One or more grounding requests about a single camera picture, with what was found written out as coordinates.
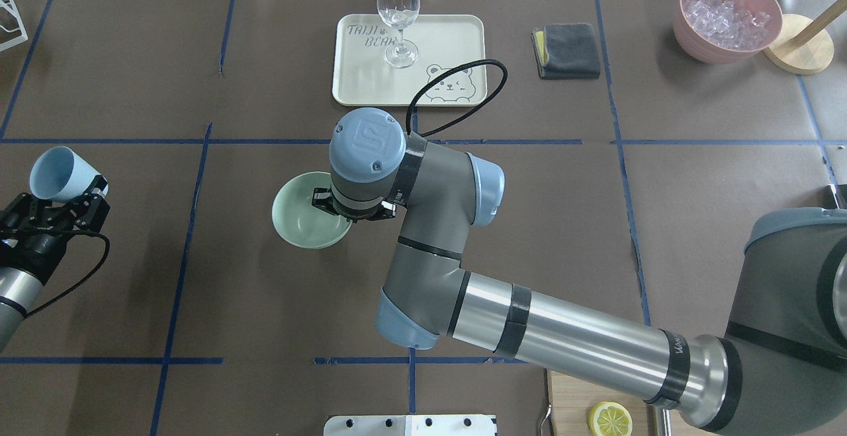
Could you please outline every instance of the bowl of ice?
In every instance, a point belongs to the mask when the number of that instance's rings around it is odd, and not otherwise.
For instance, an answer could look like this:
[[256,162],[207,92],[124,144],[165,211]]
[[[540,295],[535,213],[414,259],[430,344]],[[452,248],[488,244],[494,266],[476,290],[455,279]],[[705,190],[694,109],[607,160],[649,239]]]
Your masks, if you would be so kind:
[[709,64],[729,64],[768,47],[780,35],[777,0],[680,0],[674,36],[687,53]]

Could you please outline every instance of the pink bowl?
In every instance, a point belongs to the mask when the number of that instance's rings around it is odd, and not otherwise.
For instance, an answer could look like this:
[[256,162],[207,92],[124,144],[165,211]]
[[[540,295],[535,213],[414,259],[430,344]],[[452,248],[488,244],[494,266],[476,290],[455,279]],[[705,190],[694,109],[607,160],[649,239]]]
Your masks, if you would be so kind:
[[759,48],[755,50],[726,49],[710,43],[693,29],[686,19],[683,1],[680,0],[677,4],[677,12],[674,16],[674,36],[677,37],[680,46],[690,56],[709,64],[729,64],[753,56],[753,54],[768,47],[780,35],[780,30],[783,28],[783,10],[777,0],[732,0],[743,3],[744,8],[753,14],[759,11],[766,12],[771,16],[771,19],[766,26],[768,37],[762,41]]

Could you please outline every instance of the wooden cutting board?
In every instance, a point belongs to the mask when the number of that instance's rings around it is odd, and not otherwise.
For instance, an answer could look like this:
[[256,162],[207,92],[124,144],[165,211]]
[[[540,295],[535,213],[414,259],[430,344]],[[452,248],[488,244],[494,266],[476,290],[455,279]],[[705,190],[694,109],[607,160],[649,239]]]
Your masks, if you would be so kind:
[[[654,436],[648,418],[648,413],[652,412],[652,409],[644,401],[562,373],[548,372],[547,374],[550,403],[553,405],[554,436],[591,436],[588,413],[601,401],[615,401],[629,410],[633,418],[632,436]],[[678,412],[671,412],[671,428],[674,436],[712,434],[690,427]]]

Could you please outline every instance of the white bracket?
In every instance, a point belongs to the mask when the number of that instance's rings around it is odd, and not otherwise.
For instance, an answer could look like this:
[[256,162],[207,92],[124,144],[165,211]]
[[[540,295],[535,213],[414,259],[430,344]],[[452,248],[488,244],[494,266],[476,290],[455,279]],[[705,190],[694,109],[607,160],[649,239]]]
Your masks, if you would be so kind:
[[331,417],[324,436],[496,436],[494,415],[346,415]]
[[24,43],[28,38],[15,0],[0,0],[0,50]]

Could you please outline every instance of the wine glass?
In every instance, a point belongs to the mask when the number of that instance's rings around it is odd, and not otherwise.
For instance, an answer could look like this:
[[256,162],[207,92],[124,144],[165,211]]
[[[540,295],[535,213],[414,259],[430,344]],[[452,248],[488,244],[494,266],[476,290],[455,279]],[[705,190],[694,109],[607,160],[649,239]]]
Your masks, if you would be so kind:
[[400,31],[400,41],[385,48],[385,61],[402,69],[418,59],[418,47],[403,40],[403,29],[412,25],[420,12],[421,0],[376,0],[376,9],[382,21]]

